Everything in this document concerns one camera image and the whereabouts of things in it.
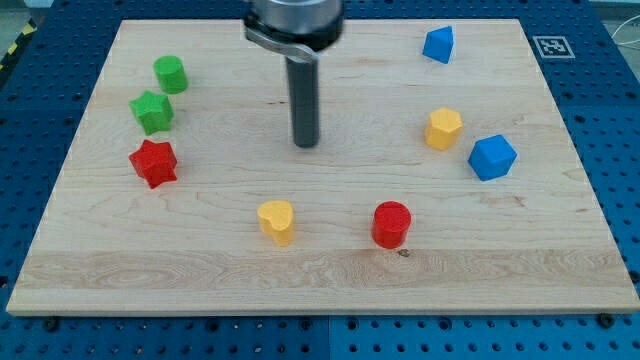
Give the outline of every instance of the green cylinder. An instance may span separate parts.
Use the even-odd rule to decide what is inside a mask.
[[[184,73],[182,60],[173,55],[159,58],[153,63],[160,88],[167,94],[178,94],[187,89],[189,81]]]

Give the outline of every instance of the red star-shaped block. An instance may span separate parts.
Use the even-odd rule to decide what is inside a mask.
[[[178,180],[174,172],[178,161],[168,142],[145,140],[138,151],[129,155],[129,160],[138,176],[147,180],[152,189],[163,182]]]

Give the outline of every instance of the blue pentagonal block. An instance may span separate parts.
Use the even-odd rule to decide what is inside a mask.
[[[453,29],[451,26],[429,31],[422,54],[441,63],[448,64],[453,49]]]
[[[469,164],[482,181],[504,176],[518,154],[502,135],[476,141]]]

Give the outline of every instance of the red block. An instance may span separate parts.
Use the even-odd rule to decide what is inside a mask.
[[[163,182],[178,180],[174,172],[178,161],[168,142],[145,140],[138,151],[129,155],[129,160],[138,176],[147,180],[152,189]]]
[[[386,249],[395,249],[404,243],[411,225],[411,213],[406,206],[387,201],[380,204],[373,214],[371,237]]]

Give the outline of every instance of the green star-shaped block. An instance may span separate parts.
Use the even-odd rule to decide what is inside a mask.
[[[139,98],[129,102],[129,107],[145,134],[171,130],[173,109],[167,95],[146,90]]]

